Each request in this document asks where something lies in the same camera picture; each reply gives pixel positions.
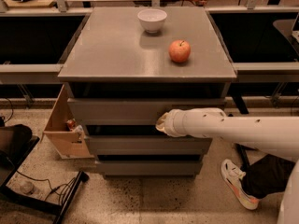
bowl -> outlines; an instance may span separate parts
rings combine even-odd
[[[141,26],[148,33],[157,33],[161,30],[167,18],[167,13],[160,9],[144,9],[138,12]]]

black pants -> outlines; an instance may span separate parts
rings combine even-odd
[[[258,199],[284,191],[295,163],[266,155],[253,163],[242,179],[243,190]]]

concrete floor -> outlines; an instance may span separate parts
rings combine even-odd
[[[246,100],[251,116],[297,115],[296,108],[288,104],[284,108],[271,108],[263,98],[263,107],[254,100]],[[226,113],[240,115],[234,103],[228,101]],[[263,223],[274,224],[283,193],[264,198],[255,211],[242,207],[221,178],[221,162],[232,159],[240,164],[235,145],[214,139],[204,157],[203,168],[196,178],[190,177],[114,177],[104,179],[96,173],[93,159],[61,159],[50,140],[43,136],[51,109],[15,107],[14,116],[7,125],[22,123],[42,137],[25,160],[20,172],[37,179],[48,178],[53,187],[67,183],[79,170],[86,172],[90,180],[80,185],[78,192],[65,214],[63,223]],[[1,109],[8,117],[10,109]],[[254,162],[263,153],[249,152]],[[25,178],[15,175],[9,186],[20,191],[20,182]],[[33,183],[43,191],[43,198],[50,189],[47,182]],[[56,203],[57,195],[51,195],[49,202]],[[0,201],[0,223],[51,223],[53,216],[28,208]]]

white sneaker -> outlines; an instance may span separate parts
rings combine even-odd
[[[230,160],[225,160],[221,165],[221,174],[230,189],[233,191],[241,204],[249,209],[255,210],[259,205],[259,199],[250,196],[242,189],[241,180],[246,175]]]

red apple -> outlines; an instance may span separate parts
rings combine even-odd
[[[191,47],[187,41],[176,40],[170,44],[168,53],[170,59],[175,63],[185,63],[190,56]]]

